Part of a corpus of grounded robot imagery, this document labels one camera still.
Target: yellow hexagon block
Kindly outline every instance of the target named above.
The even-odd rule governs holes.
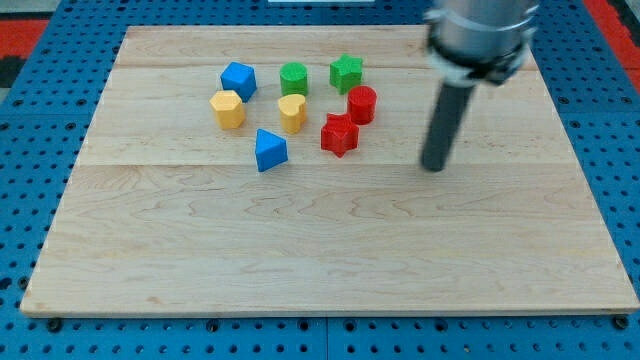
[[[247,118],[242,99],[233,90],[218,91],[209,103],[222,130],[237,129]]]
[[[307,120],[307,99],[304,95],[291,94],[278,100],[280,125],[289,134],[296,134]]]

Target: plastic block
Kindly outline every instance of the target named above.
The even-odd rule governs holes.
[[[256,162],[258,171],[263,172],[289,160],[287,141],[266,130],[258,129],[256,134]]]
[[[222,75],[222,88],[235,90],[240,95],[242,102],[248,102],[256,92],[256,74],[251,66],[232,62],[227,66]]]
[[[298,133],[307,120],[307,99],[300,94],[287,95],[278,100],[278,107],[282,129],[289,134]]]
[[[357,125],[366,125],[373,121],[378,95],[368,86],[356,86],[347,96],[347,112],[351,121]]]
[[[331,63],[329,82],[336,87],[340,95],[346,94],[362,82],[362,58],[342,54],[339,60]]]
[[[307,83],[307,68],[298,62],[288,63],[280,68],[280,88],[282,96],[309,93]]]
[[[327,123],[321,131],[321,148],[333,151],[337,157],[358,147],[358,127],[351,122],[349,114],[327,114]]]
[[[222,130],[239,128],[247,117],[242,99],[233,90],[216,92],[209,103]]]

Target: blue block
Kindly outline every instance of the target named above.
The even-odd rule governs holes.
[[[257,90],[256,74],[251,66],[232,62],[227,66],[222,75],[222,88],[235,90],[242,102],[248,102]]]
[[[258,171],[263,172],[289,160],[287,140],[266,130],[258,129],[256,134],[256,162]]]

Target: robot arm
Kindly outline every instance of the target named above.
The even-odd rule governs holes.
[[[427,56],[444,75],[422,153],[433,172],[446,164],[475,86],[503,84],[524,62],[538,0],[443,0],[425,14]]]

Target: wooden board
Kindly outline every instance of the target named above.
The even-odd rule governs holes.
[[[482,86],[450,166],[418,152],[440,75],[423,27],[133,27],[34,275],[29,316],[254,317],[623,313],[639,307],[530,60]],[[319,149],[342,52],[365,58],[377,119],[356,151]],[[259,90],[241,129],[208,99],[230,61]],[[310,72],[290,161],[256,170],[255,131],[282,134],[278,69]]]

